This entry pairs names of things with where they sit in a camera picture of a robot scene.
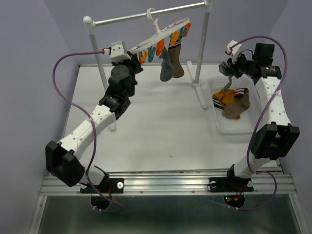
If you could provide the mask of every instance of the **clear plastic bin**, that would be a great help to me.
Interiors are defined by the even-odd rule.
[[[213,94],[219,92],[227,83],[228,77],[214,77],[207,80],[208,100],[212,106],[215,122],[221,133],[242,134],[252,133],[254,126],[261,114],[260,98],[255,89],[253,80],[247,76],[238,79],[232,78],[230,89],[248,88],[250,107],[240,114],[240,119],[227,119],[222,115],[222,110],[215,108],[213,104]]]

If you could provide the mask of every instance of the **white floor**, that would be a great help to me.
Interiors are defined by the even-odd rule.
[[[164,83],[159,80],[160,66],[144,66],[136,77],[132,104],[117,121],[117,131],[106,129],[99,135],[94,165],[108,172],[228,169],[246,155],[250,134],[220,134],[212,107],[200,107],[187,67],[183,67],[185,76]],[[107,78],[111,69],[104,68]],[[203,65],[203,88],[207,78],[216,76],[220,76],[217,65]],[[81,67],[73,102],[91,112],[103,95],[98,68]],[[72,107],[66,134],[85,118]],[[81,159],[84,165],[91,154],[92,145]],[[276,162],[266,166],[276,167]]]

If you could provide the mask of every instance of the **screw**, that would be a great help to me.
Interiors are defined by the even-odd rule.
[[[215,181],[211,181],[210,182],[210,187],[213,188],[213,189],[216,188],[216,182]]]
[[[122,189],[123,188],[123,183],[122,182],[118,182],[117,183],[117,188]]]
[[[248,181],[247,187],[248,187],[248,188],[251,188],[252,186],[253,186],[253,183],[252,183],[251,181]]]

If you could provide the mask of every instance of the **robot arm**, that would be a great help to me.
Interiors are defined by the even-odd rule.
[[[232,40],[227,46],[226,54],[230,58],[220,64],[219,70],[226,76],[236,78],[243,74],[250,76],[258,91],[263,111],[282,78],[279,67],[272,66],[274,45],[257,43],[253,60],[247,60],[242,53],[241,44],[231,48],[236,43]],[[228,170],[227,177],[210,178],[210,182],[214,182],[210,191],[237,192],[242,188],[244,192],[252,192],[252,175],[270,160],[285,157],[298,136],[299,128],[291,125],[279,90],[264,113],[259,130],[251,142],[249,162],[252,171],[244,156]]]
[[[94,139],[91,121],[94,122],[96,133],[99,135],[119,119],[130,105],[129,97],[135,94],[136,74],[143,70],[137,56],[127,52],[122,41],[113,43],[112,48],[107,50],[106,52],[111,52],[114,68],[108,79],[109,87],[104,97],[91,113],[92,119],[84,120],[68,136],[57,143],[50,141],[45,148],[46,169],[69,187],[77,183],[88,183],[86,166],[79,160]],[[107,178],[107,174],[92,167],[89,177],[98,185]]]

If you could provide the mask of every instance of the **glass panel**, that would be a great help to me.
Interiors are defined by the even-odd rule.
[[[244,207],[255,207],[269,195],[245,196]],[[119,197],[124,210],[100,214],[90,197],[49,197],[40,234],[285,234],[300,233],[288,195],[277,195],[264,209],[230,210],[222,196]]]

